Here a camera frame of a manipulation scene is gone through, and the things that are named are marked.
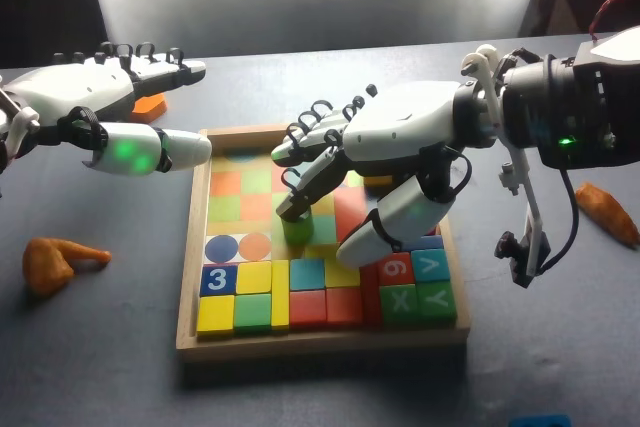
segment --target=blue block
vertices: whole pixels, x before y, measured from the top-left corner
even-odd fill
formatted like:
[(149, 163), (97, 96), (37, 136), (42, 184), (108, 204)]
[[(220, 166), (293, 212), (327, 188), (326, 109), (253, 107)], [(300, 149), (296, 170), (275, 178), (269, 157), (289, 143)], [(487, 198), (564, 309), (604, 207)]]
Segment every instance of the blue block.
[(205, 265), (202, 268), (200, 297), (211, 295), (234, 295), (238, 280), (237, 265)]
[(509, 427), (571, 427), (571, 420), (566, 415), (520, 417), (509, 422)]
[(420, 237), (418, 240), (402, 244), (402, 252), (429, 249), (444, 249), (444, 242), (442, 242), (441, 235), (425, 235), (424, 237)]
[(289, 264), (289, 289), (324, 289), (324, 260), (293, 259)]
[(443, 249), (414, 250), (411, 252), (411, 265), (416, 283), (451, 279), (447, 254)]

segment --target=red wire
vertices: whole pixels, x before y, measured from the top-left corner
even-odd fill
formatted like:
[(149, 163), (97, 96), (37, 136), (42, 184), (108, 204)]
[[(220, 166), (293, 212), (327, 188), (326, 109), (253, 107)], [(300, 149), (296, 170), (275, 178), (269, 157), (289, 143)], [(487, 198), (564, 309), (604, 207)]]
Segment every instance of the red wire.
[(589, 35), (591, 35), (591, 39), (594, 42), (598, 40), (595, 34), (596, 25), (598, 25), (598, 22), (600, 21), (600, 17), (602, 17), (602, 14), (604, 14), (604, 12), (609, 8), (609, 6), (614, 1), (615, 0), (606, 0), (604, 4), (600, 6), (600, 9), (598, 10), (598, 12), (596, 12), (596, 15), (593, 17), (593, 20), (591, 21), (591, 25), (589, 25)]

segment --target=orange toy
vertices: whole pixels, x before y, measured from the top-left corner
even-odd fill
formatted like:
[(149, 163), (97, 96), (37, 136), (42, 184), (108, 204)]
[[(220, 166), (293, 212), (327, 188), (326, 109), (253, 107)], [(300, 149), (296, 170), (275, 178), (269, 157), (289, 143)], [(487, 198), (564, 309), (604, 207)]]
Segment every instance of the orange toy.
[(629, 247), (640, 244), (638, 228), (609, 192), (585, 182), (576, 190), (578, 205), (593, 221)]
[(68, 240), (31, 239), (22, 256), (22, 273), (34, 294), (49, 296), (64, 287), (74, 272), (68, 261), (89, 259), (106, 264), (109, 252), (94, 250)]
[(150, 124), (167, 111), (167, 102), (164, 94), (156, 94), (151, 97), (142, 97), (136, 101), (136, 106), (131, 112), (129, 120), (139, 124)]

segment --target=orange circle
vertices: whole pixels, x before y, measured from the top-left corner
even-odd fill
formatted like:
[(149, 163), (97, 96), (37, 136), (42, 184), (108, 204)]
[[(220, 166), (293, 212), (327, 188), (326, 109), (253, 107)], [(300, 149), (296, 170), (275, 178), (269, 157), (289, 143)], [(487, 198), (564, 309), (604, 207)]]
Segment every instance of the orange circle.
[(262, 260), (269, 252), (271, 240), (259, 232), (245, 235), (238, 245), (238, 253), (249, 261)]

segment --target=number 3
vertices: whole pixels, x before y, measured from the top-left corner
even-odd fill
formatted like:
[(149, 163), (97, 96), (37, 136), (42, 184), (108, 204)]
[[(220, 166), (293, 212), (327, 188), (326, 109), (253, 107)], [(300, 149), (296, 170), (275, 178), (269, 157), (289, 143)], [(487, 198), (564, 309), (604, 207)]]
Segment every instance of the number 3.
[(209, 282), (208, 287), (211, 290), (220, 290), (224, 289), (224, 286), (227, 285), (227, 271), (224, 269), (213, 269), (209, 272), (209, 276), (211, 277), (212, 282)]
[(390, 277), (394, 275), (398, 275), (400, 273), (404, 274), (407, 272), (407, 266), (404, 265), (404, 262), (399, 260), (390, 260), (386, 264), (384, 264), (384, 273)]

